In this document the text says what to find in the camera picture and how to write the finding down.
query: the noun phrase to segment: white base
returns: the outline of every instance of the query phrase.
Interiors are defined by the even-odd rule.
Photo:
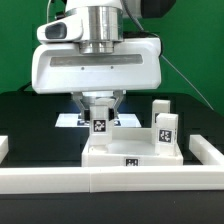
[[[107,152],[89,146],[87,142],[82,153],[82,167],[105,166],[181,166],[183,156],[176,145],[174,156],[155,154],[149,128],[114,128],[113,140]]]

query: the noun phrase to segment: green backdrop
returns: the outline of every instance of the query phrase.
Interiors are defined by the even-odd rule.
[[[17,90],[31,79],[32,54],[39,45],[36,29],[46,21],[48,0],[7,0],[0,13],[0,92]],[[61,9],[58,3],[53,11]],[[164,55],[224,115],[224,1],[177,0],[161,19],[140,20],[159,34]],[[125,30],[135,30],[124,21]],[[150,92],[187,93],[201,97],[161,59],[162,84]]]

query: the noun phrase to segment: sticker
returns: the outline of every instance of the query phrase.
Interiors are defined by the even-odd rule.
[[[106,132],[106,120],[93,121],[94,132]]]
[[[159,130],[159,142],[171,143],[172,142],[172,131]]]
[[[126,159],[126,166],[138,166],[138,159]]]

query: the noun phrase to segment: black cable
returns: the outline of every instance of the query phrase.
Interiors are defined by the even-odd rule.
[[[17,91],[18,92],[24,92],[31,85],[32,85],[32,82],[28,82],[27,84],[21,86]]]
[[[132,15],[131,11],[128,8],[128,4],[126,2],[126,0],[121,0],[121,4],[123,5],[126,13],[128,14],[129,18],[132,20],[132,22],[135,24],[135,26],[142,32],[144,32],[144,28],[142,27],[142,25],[139,23],[139,21]]]

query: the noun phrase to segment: white block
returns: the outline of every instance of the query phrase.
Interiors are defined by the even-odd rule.
[[[79,193],[89,186],[88,168],[0,169],[0,194]]]
[[[156,143],[156,118],[160,113],[170,113],[170,100],[154,100],[152,104],[152,143]]]
[[[158,155],[175,155],[177,145],[178,115],[161,113],[156,123],[155,152]]]
[[[201,135],[191,135],[189,149],[203,165],[224,165],[224,156]]]
[[[0,136],[0,163],[3,161],[8,152],[8,137]]]
[[[108,106],[90,106],[90,145],[107,145],[112,141],[114,121],[109,121]]]
[[[176,145],[174,156],[156,155],[149,128],[114,128],[108,150],[92,150],[89,142],[82,152],[82,167],[182,166],[183,156]]]
[[[224,189],[223,166],[91,169],[90,192]]]

